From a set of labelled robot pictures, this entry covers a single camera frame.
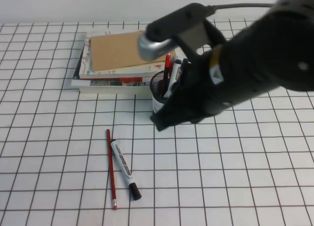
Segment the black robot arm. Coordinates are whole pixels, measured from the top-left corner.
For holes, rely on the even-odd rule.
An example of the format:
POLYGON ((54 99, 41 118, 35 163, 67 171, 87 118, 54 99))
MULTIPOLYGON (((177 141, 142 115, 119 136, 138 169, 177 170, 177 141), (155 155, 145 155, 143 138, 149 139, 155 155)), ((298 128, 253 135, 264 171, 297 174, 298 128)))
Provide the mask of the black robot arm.
POLYGON ((214 11, 189 4, 146 29, 149 40, 171 39, 189 60, 151 118, 159 131, 198 123, 277 87, 314 89, 314 0, 277 0, 230 40, 207 20, 214 11))

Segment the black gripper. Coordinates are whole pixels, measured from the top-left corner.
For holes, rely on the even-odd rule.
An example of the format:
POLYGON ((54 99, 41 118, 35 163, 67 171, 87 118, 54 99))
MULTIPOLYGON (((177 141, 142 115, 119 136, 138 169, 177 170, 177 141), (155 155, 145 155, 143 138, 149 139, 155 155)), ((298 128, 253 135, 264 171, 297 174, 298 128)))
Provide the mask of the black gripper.
POLYGON ((174 38, 186 54, 186 73, 165 103, 153 99, 151 121, 158 131, 185 122, 198 123, 236 102, 236 42, 226 40, 207 20, 174 38))

